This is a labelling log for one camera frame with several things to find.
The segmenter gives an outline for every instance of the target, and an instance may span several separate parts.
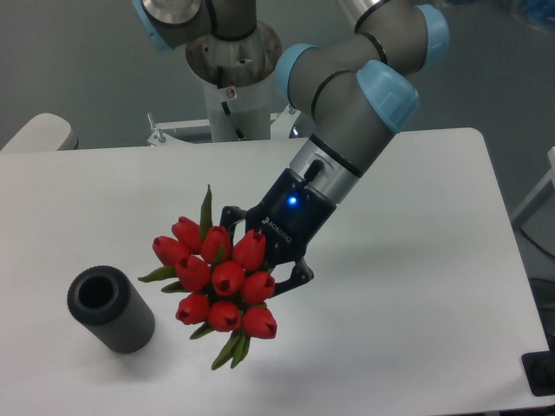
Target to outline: gray floor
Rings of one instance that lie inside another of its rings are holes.
[[[486,3],[444,12],[451,49],[442,64],[410,77],[421,109],[408,130],[480,130],[510,211],[547,171],[555,146],[555,32]],[[325,46],[351,33],[333,0],[264,0],[258,15],[285,47]],[[82,148],[144,145],[149,111],[158,121],[206,117],[184,50],[157,54],[128,0],[3,2],[0,28],[0,147],[44,112],[68,120]],[[284,101],[275,96],[272,106],[279,111]],[[526,229],[555,251],[555,201]],[[551,262],[521,247],[531,276],[555,276]]]

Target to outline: black cylinder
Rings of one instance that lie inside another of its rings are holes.
[[[129,354],[144,347],[154,332],[154,315],[121,271],[96,266],[69,287],[71,315],[111,350]]]

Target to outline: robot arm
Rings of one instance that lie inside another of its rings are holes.
[[[418,108],[416,90],[396,71],[416,72],[447,52],[447,23],[432,6],[340,3],[370,6],[348,13],[356,35],[329,49],[295,45],[276,67],[278,89],[311,114],[315,132],[257,206],[228,207],[222,216],[224,223],[244,217],[247,230],[264,233],[271,266],[296,263],[276,295],[312,278],[303,259],[308,243]]]
[[[133,0],[133,5],[157,50],[209,34],[240,41],[257,28],[256,0]]]

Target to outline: metal stand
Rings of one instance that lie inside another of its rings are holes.
[[[511,226],[514,231],[519,230],[555,192],[555,147],[547,153],[547,156],[552,168],[547,171],[511,214]]]

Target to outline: white chair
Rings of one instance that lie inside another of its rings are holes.
[[[43,113],[23,126],[0,150],[0,154],[73,150],[78,144],[77,135],[66,120],[57,115]]]

